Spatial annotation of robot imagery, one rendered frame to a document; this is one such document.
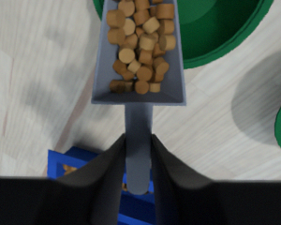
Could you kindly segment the grey scoop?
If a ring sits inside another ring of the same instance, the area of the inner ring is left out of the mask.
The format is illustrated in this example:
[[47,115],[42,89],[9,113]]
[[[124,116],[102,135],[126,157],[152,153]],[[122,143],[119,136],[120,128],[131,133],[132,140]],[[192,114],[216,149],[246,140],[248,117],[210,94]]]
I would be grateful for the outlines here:
[[153,106],[186,106],[185,75],[180,37],[177,0],[163,0],[162,4],[174,4],[175,47],[163,57],[169,64],[160,82],[159,92],[145,94],[133,92],[113,93],[112,80],[124,80],[112,67],[119,59],[119,45],[110,44],[110,27],[106,15],[110,9],[118,9],[121,0],[105,0],[96,57],[96,70],[91,104],[125,105],[126,130],[126,187],[129,192],[141,195],[150,185]]

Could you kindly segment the blue divided box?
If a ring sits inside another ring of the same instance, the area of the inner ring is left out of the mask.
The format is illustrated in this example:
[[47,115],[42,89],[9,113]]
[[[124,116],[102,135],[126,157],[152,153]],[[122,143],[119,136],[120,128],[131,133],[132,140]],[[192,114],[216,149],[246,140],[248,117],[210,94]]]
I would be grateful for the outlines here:
[[[65,175],[63,164],[79,169],[98,153],[72,146],[64,154],[48,149],[47,176]],[[150,169],[150,186],[147,195],[134,195],[122,190],[117,225],[156,225],[153,175]]]

